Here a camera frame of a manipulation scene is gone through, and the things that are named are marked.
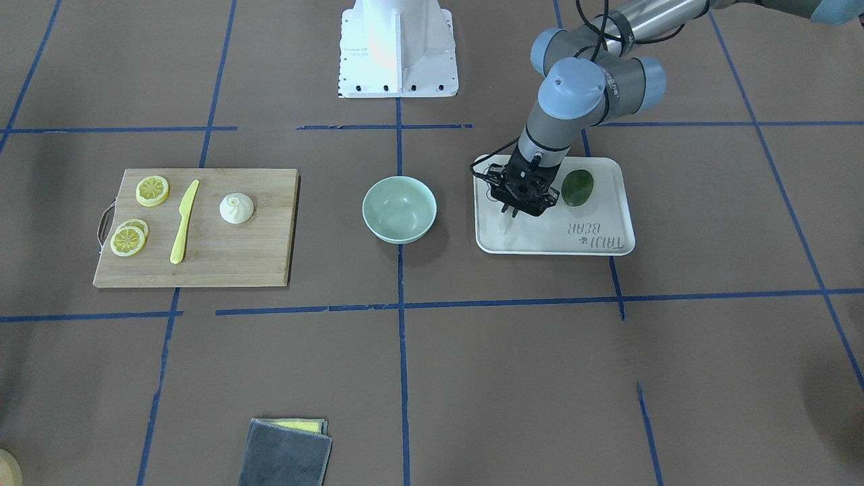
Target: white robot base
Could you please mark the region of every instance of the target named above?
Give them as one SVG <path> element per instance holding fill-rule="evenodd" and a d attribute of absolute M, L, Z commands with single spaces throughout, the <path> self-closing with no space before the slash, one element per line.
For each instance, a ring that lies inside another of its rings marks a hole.
<path fill-rule="evenodd" d="M 357 0 L 342 14 L 339 96 L 439 98 L 459 91 L 453 15 L 437 0 Z"/>

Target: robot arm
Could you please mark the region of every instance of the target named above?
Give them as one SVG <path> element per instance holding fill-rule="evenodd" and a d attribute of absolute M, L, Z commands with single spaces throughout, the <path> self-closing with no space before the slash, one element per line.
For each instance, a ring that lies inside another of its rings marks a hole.
<path fill-rule="evenodd" d="M 531 48 L 531 64 L 545 80 L 518 145 L 506 165 L 491 164 L 474 176 L 487 182 L 490 196 L 513 209 L 539 216 L 558 200 L 551 188 L 561 161 L 583 128 L 642 112 L 666 90 L 666 74 L 651 57 L 621 59 L 633 48 L 703 16 L 712 8 L 758 3 L 809 18 L 844 23 L 864 11 L 864 0 L 632 0 L 590 24 L 565 31 L 548 29 Z M 597 51 L 600 29 L 602 46 Z"/>

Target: wooden cutting board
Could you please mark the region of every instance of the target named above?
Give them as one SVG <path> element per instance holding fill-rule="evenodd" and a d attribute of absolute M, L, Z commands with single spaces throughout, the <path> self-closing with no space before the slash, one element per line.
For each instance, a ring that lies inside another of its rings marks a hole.
<path fill-rule="evenodd" d="M 146 176 L 168 180 L 168 199 L 145 208 L 135 188 Z M 200 180 L 186 244 L 186 258 L 168 261 L 180 226 L 180 201 Z M 93 285 L 109 287 L 263 287 L 288 284 L 299 174 L 296 169 L 127 169 L 120 183 L 114 221 L 99 257 Z M 230 193 L 248 195 L 252 217 L 225 222 L 219 203 Z M 135 255 L 118 257 L 110 238 L 123 221 L 147 221 L 147 244 Z"/>

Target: green fruit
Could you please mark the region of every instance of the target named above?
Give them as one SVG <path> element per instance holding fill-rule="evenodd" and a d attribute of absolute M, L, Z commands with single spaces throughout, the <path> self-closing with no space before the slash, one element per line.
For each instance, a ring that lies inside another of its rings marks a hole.
<path fill-rule="evenodd" d="M 594 177 L 584 169 L 574 170 L 564 177 L 561 185 L 561 195 L 568 206 L 581 206 L 585 204 L 591 191 L 594 190 Z"/>

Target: metal handle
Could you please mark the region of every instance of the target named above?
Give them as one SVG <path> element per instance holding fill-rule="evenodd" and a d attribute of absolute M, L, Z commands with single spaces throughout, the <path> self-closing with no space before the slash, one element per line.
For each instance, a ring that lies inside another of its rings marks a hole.
<path fill-rule="evenodd" d="M 105 242 L 108 240 L 108 229 L 111 225 L 108 224 L 108 213 L 117 205 L 117 198 L 111 201 L 111 204 L 105 211 L 102 212 L 102 217 L 99 219 L 99 228 L 96 230 L 96 241 L 99 242 L 99 254 L 102 254 L 102 249 L 105 248 Z"/>

